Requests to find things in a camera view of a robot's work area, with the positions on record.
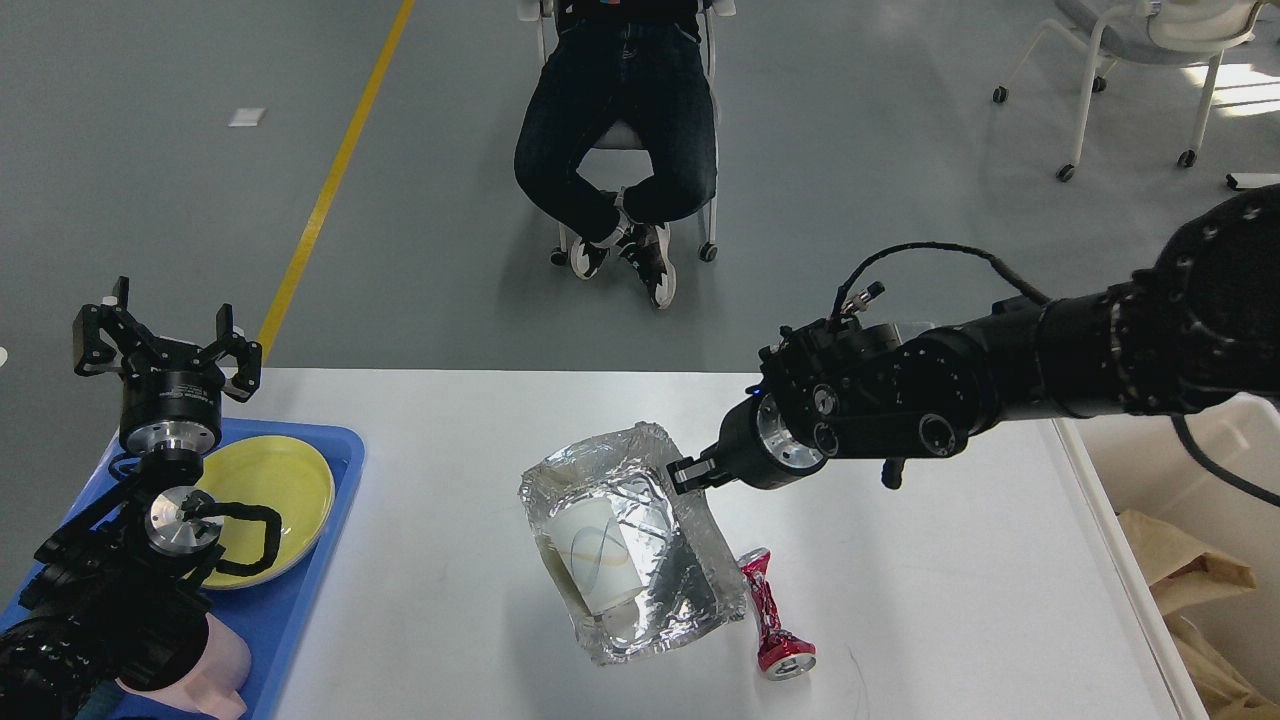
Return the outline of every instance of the blue tray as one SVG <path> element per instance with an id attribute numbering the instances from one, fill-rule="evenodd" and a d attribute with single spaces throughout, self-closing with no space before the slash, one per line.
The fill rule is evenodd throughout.
<path id="1" fill-rule="evenodd" d="M 223 446 L 257 436 L 289 436 L 310 443 L 329 462 L 335 491 L 333 509 L 329 511 L 329 519 L 320 530 L 315 547 L 297 565 L 260 585 L 206 593 L 214 603 L 212 614 L 244 638 L 253 656 L 253 666 L 248 679 L 244 680 L 244 687 L 239 691 L 248 706 L 242 720 L 268 720 L 275 710 L 280 691 L 284 688 L 284 679 L 289 673 L 289 665 L 293 661 L 293 653 L 298 647 L 298 639 L 301 639 L 302 629 L 306 626 L 307 615 L 316 592 L 320 589 L 320 580 L 324 578 L 333 548 L 338 544 L 338 536 L 342 532 L 343 520 L 347 518 L 347 510 L 356 496 L 361 466 L 365 461 L 365 443 L 361 442 L 360 436 L 347 428 L 237 419 L 223 421 Z M 104 459 L 111 455 L 113 452 L 109 451 Z M 106 471 L 106 465 L 100 464 L 93 470 L 84 489 L 81 491 L 79 497 L 76 498 L 67 519 L 106 492 L 111 484 L 114 480 Z M 38 569 L 38 564 L 32 568 L 22 587 L 27 587 Z M 18 598 L 14 596 L 4 614 L 0 615 L 0 628 L 9 628 L 26 616 L 27 611 L 18 606 Z M 106 719 L 143 716 L 159 720 L 207 717 L 173 710 L 131 694 L 125 694 L 113 711 L 105 715 L 95 712 L 93 716 Z"/>

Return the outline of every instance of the crushed soda can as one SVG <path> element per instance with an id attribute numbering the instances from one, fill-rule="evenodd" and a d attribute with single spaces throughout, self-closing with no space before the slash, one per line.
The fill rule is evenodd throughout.
<path id="1" fill-rule="evenodd" d="M 771 557 L 768 548 L 759 547 L 740 557 L 737 564 L 751 588 L 755 615 L 760 621 L 760 648 L 755 656 L 760 673 L 771 680 L 787 680 L 813 670 L 818 664 L 818 648 L 782 628 L 773 588 L 764 577 Z"/>

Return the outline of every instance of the white table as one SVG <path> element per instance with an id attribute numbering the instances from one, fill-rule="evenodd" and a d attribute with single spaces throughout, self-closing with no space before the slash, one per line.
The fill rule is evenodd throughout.
<path id="1" fill-rule="evenodd" d="M 276 719 L 1203 717 L 1073 430 L 1050 421 L 908 462 L 897 492 L 876 461 L 709 492 L 735 553 L 773 550 L 783 624 L 818 646 L 804 678 L 759 675 L 754 620 L 591 665 L 520 474 L 637 420 L 696 454 L 756 379 L 266 370 L 228 415 L 346 425 L 367 451 Z"/>

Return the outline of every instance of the gray floor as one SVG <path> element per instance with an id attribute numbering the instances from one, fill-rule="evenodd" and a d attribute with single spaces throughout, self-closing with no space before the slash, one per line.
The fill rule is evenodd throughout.
<path id="1" fill-rule="evenodd" d="M 658 315 L 621 264 L 580 283 L 545 261 L 554 224 L 511 173 L 536 82 L 512 5 L 419 1 L 273 365 L 751 370 L 886 245 L 973 243 L 1051 295 L 1087 293 L 1228 197 L 1226 172 L 1280 169 L 1275 114 L 1217 111 L 1199 164 L 1175 168 L 1198 88 L 1123 65 L 1076 178 L 1053 181 L 1079 58 L 1051 38 L 1010 102 L 989 100 L 1048 1 L 740 0 L 718 24 L 721 258 L 698 263 L 698 222 L 677 224 L 680 295 Z M 156 332 L 206 342 L 230 301 L 255 333 L 398 6 L 0 4 L 0 593 L 119 411 L 114 378 L 70 372 L 79 305 L 128 274 Z M 1260 24 L 1228 63 L 1280 77 L 1276 36 Z M 266 106 L 262 126 L 224 127 L 241 106 Z M 588 161 L 604 184 L 645 169 Z M 874 320 L 960 322 L 1010 295 L 952 256 L 872 278 L 890 287 Z"/>

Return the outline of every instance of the white paper cup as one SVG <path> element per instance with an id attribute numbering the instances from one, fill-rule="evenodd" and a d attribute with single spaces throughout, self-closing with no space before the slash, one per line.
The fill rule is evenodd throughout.
<path id="1" fill-rule="evenodd" d="M 547 534 L 591 615 L 644 589 L 608 500 L 593 497 L 562 509 L 547 523 Z"/>

